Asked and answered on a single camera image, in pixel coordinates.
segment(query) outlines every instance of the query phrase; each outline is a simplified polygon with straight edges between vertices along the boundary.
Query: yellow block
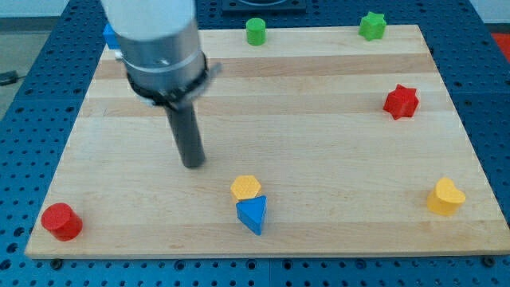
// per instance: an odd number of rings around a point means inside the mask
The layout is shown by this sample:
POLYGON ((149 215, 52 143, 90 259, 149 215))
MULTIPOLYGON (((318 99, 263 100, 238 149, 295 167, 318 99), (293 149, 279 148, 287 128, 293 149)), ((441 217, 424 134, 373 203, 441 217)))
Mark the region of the yellow block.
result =
POLYGON ((442 178, 427 198, 429 210, 444 216, 455 214, 457 209, 465 202, 465 194, 459 191, 452 179, 442 178))
POLYGON ((256 198, 261 192, 261 184, 253 175, 239 175, 230 186, 234 202, 256 198))

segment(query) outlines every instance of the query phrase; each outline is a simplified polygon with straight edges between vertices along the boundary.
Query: green star block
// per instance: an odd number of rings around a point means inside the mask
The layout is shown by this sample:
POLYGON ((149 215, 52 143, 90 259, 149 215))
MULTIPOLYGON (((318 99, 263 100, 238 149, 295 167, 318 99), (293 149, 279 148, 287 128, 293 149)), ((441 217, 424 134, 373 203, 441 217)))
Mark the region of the green star block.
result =
POLYGON ((384 21, 384 14, 368 12, 367 16, 361 18, 359 34, 365 37, 367 41, 381 39, 384 35, 385 28, 386 21, 384 21))

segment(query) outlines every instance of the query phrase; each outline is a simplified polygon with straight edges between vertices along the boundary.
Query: red block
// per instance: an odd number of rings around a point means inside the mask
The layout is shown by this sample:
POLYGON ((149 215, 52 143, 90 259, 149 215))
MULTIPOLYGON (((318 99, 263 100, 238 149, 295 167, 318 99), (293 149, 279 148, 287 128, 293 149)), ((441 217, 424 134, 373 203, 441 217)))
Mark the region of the red block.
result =
POLYGON ((388 94, 384 110, 389 112, 394 120, 401 117, 412 117, 418 107, 419 100, 416 97, 415 88, 406 88, 397 85, 397 88, 388 94))
POLYGON ((75 238, 83 227, 81 218, 65 203, 55 203, 48 207, 42 214, 41 223, 60 241, 75 238))

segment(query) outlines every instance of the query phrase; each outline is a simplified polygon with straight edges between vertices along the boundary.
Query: blue triangular block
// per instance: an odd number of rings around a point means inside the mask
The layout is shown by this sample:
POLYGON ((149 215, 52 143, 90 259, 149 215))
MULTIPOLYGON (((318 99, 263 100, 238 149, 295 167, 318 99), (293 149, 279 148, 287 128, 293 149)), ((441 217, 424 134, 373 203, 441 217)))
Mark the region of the blue triangular block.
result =
POLYGON ((265 217, 265 195, 238 202, 237 218, 241 220, 256 235, 262 234, 265 217))

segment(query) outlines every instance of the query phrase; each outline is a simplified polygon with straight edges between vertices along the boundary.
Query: blue block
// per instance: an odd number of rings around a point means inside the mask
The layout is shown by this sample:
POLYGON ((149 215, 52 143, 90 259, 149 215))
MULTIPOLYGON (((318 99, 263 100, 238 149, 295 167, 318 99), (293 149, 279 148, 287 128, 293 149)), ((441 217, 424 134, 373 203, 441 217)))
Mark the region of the blue block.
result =
POLYGON ((262 234, 265 217, 265 195, 248 199, 236 204, 237 218, 256 235, 262 234))
POLYGON ((110 49, 119 49, 119 42, 117 42, 117 38, 115 37, 115 32, 113 31, 110 23, 107 23, 104 27, 103 37, 110 49))

